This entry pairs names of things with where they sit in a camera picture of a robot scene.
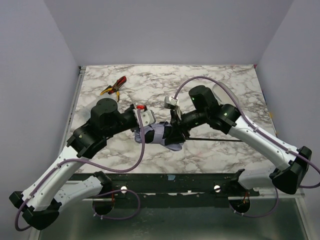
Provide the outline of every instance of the cable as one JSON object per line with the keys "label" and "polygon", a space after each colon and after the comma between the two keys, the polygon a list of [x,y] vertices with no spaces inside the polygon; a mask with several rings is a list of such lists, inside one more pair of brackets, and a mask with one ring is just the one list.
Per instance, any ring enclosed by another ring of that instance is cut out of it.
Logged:
{"label": "cable", "polygon": [[185,140],[198,140],[198,141],[214,141],[214,142],[242,142],[235,139],[219,139],[219,138],[203,138],[203,137],[188,137]]}
{"label": "cable", "polygon": [[93,212],[94,212],[94,217],[95,216],[98,216],[102,219],[110,219],[110,220],[127,220],[127,219],[131,219],[133,218],[135,215],[137,215],[139,212],[140,212],[140,206],[141,206],[141,202],[140,202],[140,198],[138,196],[137,193],[135,193],[134,191],[132,190],[129,190],[129,189],[126,189],[126,190],[113,190],[113,191],[109,191],[109,192],[106,192],[106,193],[103,193],[103,194],[99,194],[99,195],[96,195],[95,197],[103,197],[105,195],[109,195],[109,194],[115,194],[115,193],[119,193],[119,192],[129,192],[129,193],[132,193],[136,199],[138,200],[138,206],[137,206],[137,209],[136,211],[131,214],[130,216],[125,216],[125,217],[111,217],[111,216],[104,216],[104,215],[99,215],[98,213],[96,213],[96,210],[95,210],[95,207],[92,208]]}
{"label": "cable", "polygon": [[[218,82],[217,80],[214,80],[210,77],[207,76],[194,76],[190,79],[188,79],[187,81],[185,81],[176,91],[175,95],[174,95],[174,99],[177,99],[177,96],[179,94],[179,92],[181,91],[181,89],[190,81],[195,80],[195,79],[206,79],[209,80],[211,82],[214,82],[215,84],[217,84],[218,86],[220,86],[225,92],[226,94],[231,98],[231,100],[233,101],[233,103],[235,104],[236,108],[239,110],[240,114],[242,115],[243,119],[245,120],[245,122],[252,128],[255,129],[256,126],[254,126],[246,117],[246,115],[244,114],[244,112],[242,111],[240,105],[237,103],[236,99],[232,96],[232,94],[230,94],[230,92],[228,91],[228,89],[225,88],[225,86],[223,84],[220,84],[220,82]],[[264,132],[260,131],[259,129],[255,130],[257,133],[259,133],[261,136],[263,136],[265,139],[269,140],[270,142],[272,142],[273,144],[275,144],[276,146],[278,146],[279,148],[285,150],[287,153],[292,154],[300,159],[302,159],[303,161],[305,161],[307,164],[309,164],[311,167],[313,167],[320,175],[320,168],[318,168],[313,162],[309,161],[308,159],[306,159],[304,156],[301,156],[298,153],[295,153],[294,151],[291,151],[291,149],[286,148],[284,145],[282,145],[281,143],[278,143],[277,141],[275,141],[274,139],[272,139],[271,137],[269,137],[268,135],[266,135]],[[311,185],[311,186],[304,186],[304,185],[300,185],[300,188],[303,189],[315,189],[317,187],[320,186],[320,182],[315,184],[315,185]]]}
{"label": "cable", "polygon": [[266,217],[266,216],[272,214],[272,213],[277,209],[277,207],[278,207],[278,205],[279,205],[279,193],[278,193],[278,190],[277,190],[276,187],[275,187],[274,189],[275,189],[275,195],[276,195],[275,204],[274,204],[273,208],[272,208],[270,211],[268,211],[267,213],[264,213],[264,214],[262,214],[262,215],[249,215],[249,214],[244,214],[244,213],[241,213],[241,212],[236,211],[236,210],[231,206],[231,204],[230,204],[229,206],[230,206],[230,208],[233,210],[233,212],[234,212],[235,214],[238,214],[238,215],[243,216],[243,217],[253,218],[253,219]]}
{"label": "cable", "polygon": [[[141,118],[141,110],[140,109],[137,109],[137,116],[138,116],[138,122],[139,122],[139,125],[140,126],[143,126],[143,121],[142,121],[142,118]],[[14,219],[14,227],[17,231],[19,232],[22,232],[22,231],[25,231],[27,229],[29,229],[31,226],[26,226],[24,228],[20,228],[19,227],[19,216],[22,212],[22,210],[24,209],[24,207],[27,205],[27,203],[29,202],[29,200],[35,195],[35,193],[38,191],[38,189],[42,186],[42,184],[44,184],[44,182],[58,169],[60,168],[62,165],[66,164],[66,163],[69,163],[69,162],[78,162],[78,163],[84,163],[84,164],[89,164],[89,165],[92,165],[92,166],[95,166],[97,168],[100,168],[100,169],[103,169],[103,170],[107,170],[107,171],[110,171],[110,172],[114,172],[114,173],[127,173],[127,172],[130,172],[132,171],[133,169],[135,169],[142,161],[142,158],[144,156],[144,153],[145,153],[145,146],[146,146],[146,139],[145,139],[145,130],[143,127],[140,127],[140,130],[141,130],[141,153],[140,153],[140,157],[138,159],[138,161],[130,168],[128,169],[124,169],[124,170],[117,170],[117,169],[112,169],[112,168],[108,168],[108,167],[105,167],[105,166],[102,166],[102,165],[99,165],[99,164],[96,164],[94,162],[90,162],[88,160],[82,160],[82,159],[77,159],[77,158],[71,158],[71,159],[67,159],[67,160],[64,160],[60,163],[58,163],[56,165],[56,168],[53,168],[51,169],[51,171],[48,172],[47,175],[45,175],[43,177],[43,179],[38,183],[38,185],[33,189],[32,192],[30,192],[30,195],[27,196],[27,198],[25,199],[25,201],[21,204],[21,206],[19,207],[18,209],[18,212],[16,213],[16,216],[15,216],[15,219]]]}

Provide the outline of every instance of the wall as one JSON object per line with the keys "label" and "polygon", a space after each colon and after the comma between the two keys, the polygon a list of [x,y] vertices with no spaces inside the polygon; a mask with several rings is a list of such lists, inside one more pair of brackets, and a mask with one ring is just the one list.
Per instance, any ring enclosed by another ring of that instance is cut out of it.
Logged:
{"label": "wall", "polygon": [[[278,136],[306,145],[320,166],[320,1],[295,0],[257,66],[257,75]],[[319,175],[308,171],[305,185]],[[320,192],[306,190],[306,204],[315,226],[320,225]]]}
{"label": "wall", "polygon": [[79,68],[42,0],[2,1],[0,33],[0,238],[19,240],[9,195],[56,158]]}
{"label": "wall", "polygon": [[255,64],[292,0],[44,0],[79,65]]}

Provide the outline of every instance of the pliers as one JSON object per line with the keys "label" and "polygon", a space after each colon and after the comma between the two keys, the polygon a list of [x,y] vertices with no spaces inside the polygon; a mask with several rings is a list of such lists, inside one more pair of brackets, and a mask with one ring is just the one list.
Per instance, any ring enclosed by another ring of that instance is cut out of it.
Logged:
{"label": "pliers", "polygon": [[105,93],[108,94],[113,94],[116,93],[116,101],[119,102],[120,99],[120,93],[119,93],[119,88],[125,84],[125,82],[127,81],[126,76],[122,76],[120,77],[113,86],[109,85],[105,90],[103,90],[100,95],[103,95]]}

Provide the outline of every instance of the gray fabric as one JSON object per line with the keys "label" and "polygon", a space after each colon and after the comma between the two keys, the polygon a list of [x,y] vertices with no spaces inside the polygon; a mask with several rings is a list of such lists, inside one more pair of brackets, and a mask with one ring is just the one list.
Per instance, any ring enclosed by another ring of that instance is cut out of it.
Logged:
{"label": "gray fabric", "polygon": [[[160,144],[164,146],[167,149],[170,149],[172,151],[180,151],[182,149],[183,143],[180,144],[169,144],[165,145],[165,139],[163,139],[165,127],[171,127],[171,125],[168,122],[160,122],[160,123],[154,123],[148,126],[144,127],[144,134],[146,134],[149,131],[154,130],[154,137],[152,142],[150,144]],[[134,140],[137,143],[141,143],[141,131],[134,131]]]}

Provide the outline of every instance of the marble tabletop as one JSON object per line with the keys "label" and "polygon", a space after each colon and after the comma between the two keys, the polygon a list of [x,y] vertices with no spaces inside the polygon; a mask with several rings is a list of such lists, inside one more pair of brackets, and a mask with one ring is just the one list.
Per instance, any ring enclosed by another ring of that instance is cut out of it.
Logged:
{"label": "marble tabletop", "polygon": [[[275,135],[266,103],[253,65],[101,65],[88,66],[77,101],[71,133],[84,122],[80,114],[84,107],[97,99],[100,92],[122,76],[127,82],[120,91],[119,111],[130,104],[147,105],[157,122],[170,121],[170,111],[163,107],[165,96],[174,96],[178,87],[194,76],[206,76],[225,83],[238,97],[244,113],[260,127]],[[214,83],[197,79],[181,90],[178,98],[182,112],[194,110],[188,91],[197,86],[212,88]],[[207,124],[190,131],[191,137],[231,137],[211,129]],[[141,145],[128,130],[107,141],[107,147],[91,160],[113,168],[127,169],[134,165]],[[146,144],[142,163],[131,173],[233,173],[238,169],[258,169],[271,162],[243,142],[187,141],[181,151],[171,151],[161,145]],[[99,171],[91,165],[82,166],[78,173]]]}

